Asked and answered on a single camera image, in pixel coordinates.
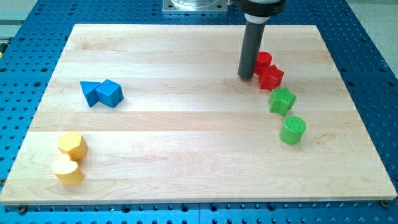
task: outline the silver metal plate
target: silver metal plate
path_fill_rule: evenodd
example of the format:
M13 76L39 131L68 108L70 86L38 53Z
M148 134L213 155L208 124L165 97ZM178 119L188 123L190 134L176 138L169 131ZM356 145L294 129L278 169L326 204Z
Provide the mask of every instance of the silver metal plate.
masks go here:
M203 12L225 13L228 11L227 0L216 0L206 6L188 6L173 0L163 0L163 14L200 14Z

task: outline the blue pegboard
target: blue pegboard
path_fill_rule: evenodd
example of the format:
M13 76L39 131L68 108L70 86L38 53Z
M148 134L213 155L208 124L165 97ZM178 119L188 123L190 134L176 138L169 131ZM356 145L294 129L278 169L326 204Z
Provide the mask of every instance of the blue pegboard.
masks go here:
M162 15L156 0L38 0L0 59L0 179L7 177L75 23L244 24L227 14ZM345 1L290 0L268 24L315 24L398 187L398 80ZM0 223L398 223L389 202L0 206Z

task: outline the red block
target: red block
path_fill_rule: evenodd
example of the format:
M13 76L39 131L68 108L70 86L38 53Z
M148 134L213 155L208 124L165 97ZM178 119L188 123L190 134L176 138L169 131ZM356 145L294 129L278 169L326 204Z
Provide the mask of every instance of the red block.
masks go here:
M262 70L271 65L272 55L268 52L259 52L254 73L260 75Z
M267 89L269 91L275 89L282 82L285 72L279 70L276 65L267 67L259 76L260 89Z

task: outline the wood grain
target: wood grain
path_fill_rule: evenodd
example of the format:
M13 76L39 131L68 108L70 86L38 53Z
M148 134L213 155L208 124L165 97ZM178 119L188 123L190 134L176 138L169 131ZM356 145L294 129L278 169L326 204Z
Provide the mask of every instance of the wood grain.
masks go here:
M307 130L280 141L270 92L236 71L244 26L77 24L0 201L17 204L392 199L396 190L315 26L267 26L261 48ZM80 80L125 100L87 107ZM86 177L52 174L58 137L82 133Z

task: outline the yellow block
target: yellow block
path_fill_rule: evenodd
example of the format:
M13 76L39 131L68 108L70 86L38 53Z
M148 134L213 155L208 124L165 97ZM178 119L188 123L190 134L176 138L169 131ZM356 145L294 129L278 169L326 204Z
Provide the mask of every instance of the yellow block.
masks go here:
M63 184L77 184L84 178L84 173L79 169L79 164L71 161L68 154L62 154L53 164L53 172Z
M78 161L87 155L87 143L83 136L76 131L69 131L60 136L58 148L62 153L68 154L73 161Z

